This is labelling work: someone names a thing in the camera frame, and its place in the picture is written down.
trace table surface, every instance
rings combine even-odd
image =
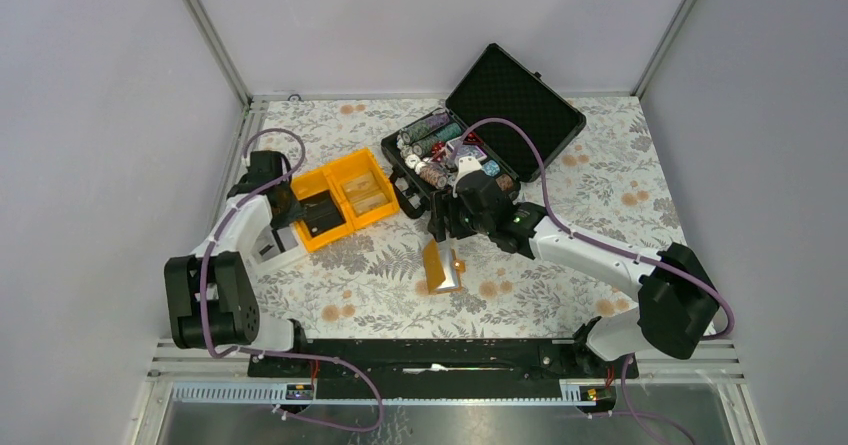
[[[554,210],[576,224],[647,247],[684,243],[642,108],[632,97],[569,99],[586,128],[548,167]],[[263,128],[303,137],[303,171],[368,147],[388,175],[380,140],[439,107],[437,99],[271,102]],[[260,149],[297,157],[283,135]],[[541,203],[538,181],[525,199]],[[455,242],[463,291],[428,295],[420,249],[429,214],[403,212],[261,278],[262,313],[293,318],[310,338],[527,338],[570,336],[583,322],[635,306],[567,267],[501,252],[474,236]]]

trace poker chip set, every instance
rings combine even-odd
[[[483,151],[483,142],[473,132],[460,142],[462,128],[453,122],[447,110],[437,110],[430,115],[404,127],[397,136],[397,148],[404,165],[422,180],[435,188],[444,188],[453,182],[456,164],[450,156],[456,150],[456,158],[472,156],[483,165],[483,171],[491,176],[502,176],[498,185],[505,192],[515,188],[509,174],[501,174],[501,167]]]
[[[392,183],[400,208],[410,218],[429,209],[429,196],[453,184],[456,158],[473,156],[513,200],[520,182],[539,175],[529,147],[511,129],[484,125],[460,136],[468,126],[489,117],[505,118],[527,133],[547,166],[583,129],[586,117],[571,107],[497,44],[489,45],[459,86],[436,110],[381,142],[392,164]],[[406,187],[398,187],[401,179]]]

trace gray wall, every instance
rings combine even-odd
[[[0,30],[0,443],[119,443],[239,105],[181,0],[0,0]]]
[[[770,444],[844,443],[848,0],[700,0],[644,100]]]
[[[556,90],[631,90],[680,0],[203,0],[254,93],[437,92],[498,42]]]

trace orange bin compartment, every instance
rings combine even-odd
[[[386,196],[388,203],[357,216],[342,189],[342,185],[368,172],[374,175],[377,186]],[[339,209],[345,219],[344,224],[317,237],[313,237],[309,233],[302,220],[295,222],[295,230],[303,240],[306,250],[310,253],[400,210],[389,179],[386,178],[374,155],[367,148],[357,150],[317,170],[298,175],[292,180],[291,187],[298,200],[329,190],[336,208]]]

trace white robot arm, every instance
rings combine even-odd
[[[218,230],[225,217],[231,218],[224,233],[217,239],[210,234],[190,255],[165,264],[171,334],[180,348],[205,347],[199,289],[201,262],[209,243],[214,247],[209,254],[206,295],[213,342],[265,350],[292,348],[291,321],[266,315],[260,327],[253,286],[269,270],[305,253],[289,227],[302,216],[302,208],[288,182],[241,203],[253,190],[282,176],[285,168],[287,162],[279,152],[253,152],[247,173],[228,193],[224,212],[213,227]]]
[[[712,286],[694,253],[678,243],[662,251],[635,248],[561,218],[557,221],[567,230],[558,227],[544,207],[513,203],[475,159],[463,157],[453,190],[438,191],[431,198],[428,229],[436,242],[448,236],[487,235],[505,252],[571,267],[635,300],[638,308],[610,318],[596,317],[574,336],[605,362],[651,348],[678,359],[691,357],[719,305],[695,284],[642,258]],[[626,250],[639,259],[626,259],[607,249]]]

